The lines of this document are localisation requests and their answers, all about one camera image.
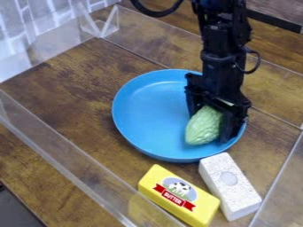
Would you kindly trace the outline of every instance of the cartoon logo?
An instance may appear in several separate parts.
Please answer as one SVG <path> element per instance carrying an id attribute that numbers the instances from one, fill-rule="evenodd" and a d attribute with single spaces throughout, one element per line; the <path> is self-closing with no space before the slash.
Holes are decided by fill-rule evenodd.
<path id="1" fill-rule="evenodd" d="M 161 184 L 156 184 L 153 190 L 179 207 L 184 207 L 194 211 L 196 198 L 196 191 L 184 180 L 176 177 L 164 178 Z"/>

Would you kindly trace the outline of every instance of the yellow box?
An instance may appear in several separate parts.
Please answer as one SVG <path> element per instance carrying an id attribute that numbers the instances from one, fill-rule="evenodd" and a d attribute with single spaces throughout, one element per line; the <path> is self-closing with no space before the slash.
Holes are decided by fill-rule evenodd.
<path id="1" fill-rule="evenodd" d="M 159 165 L 140 180 L 139 192 L 192 226 L 210 225 L 220 200 Z"/>

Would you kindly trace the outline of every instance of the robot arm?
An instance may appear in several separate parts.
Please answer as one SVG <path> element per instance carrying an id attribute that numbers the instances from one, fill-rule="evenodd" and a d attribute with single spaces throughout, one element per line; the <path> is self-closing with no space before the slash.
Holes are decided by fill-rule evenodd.
<path id="1" fill-rule="evenodd" d="M 171 9 L 163 12 L 148 10 L 139 0 L 131 0 L 135 7 L 152 17 L 171 14 L 180 6 L 177 0 Z M 192 116 L 208 105 L 224 114 L 220 141 L 236 137 L 247 119 L 250 100 L 240 91 L 244 74 L 256 71 L 260 56 L 246 44 L 251 40 L 251 27 L 246 16 L 246 0 L 192 0 L 194 13 L 198 16 L 204 49 L 202 61 L 203 76 L 187 74 L 186 100 Z M 246 71 L 246 54 L 258 56 L 256 66 Z"/>

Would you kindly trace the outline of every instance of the white sponge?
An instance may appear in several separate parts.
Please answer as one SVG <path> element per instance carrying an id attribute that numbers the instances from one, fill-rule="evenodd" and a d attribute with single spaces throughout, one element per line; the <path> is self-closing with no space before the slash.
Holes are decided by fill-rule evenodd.
<path id="1" fill-rule="evenodd" d="M 228 221 L 258 210 L 262 198 L 228 153 L 202 159 L 199 173 L 212 194 L 222 200 Z"/>

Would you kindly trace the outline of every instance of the green vegetable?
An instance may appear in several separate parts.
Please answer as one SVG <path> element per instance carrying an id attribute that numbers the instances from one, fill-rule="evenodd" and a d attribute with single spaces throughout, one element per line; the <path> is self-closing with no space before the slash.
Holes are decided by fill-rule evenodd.
<path id="1" fill-rule="evenodd" d="M 220 134 L 223 114 L 204 106 L 192 116 L 186 127 L 184 140 L 190 145 L 204 145 L 212 142 Z"/>

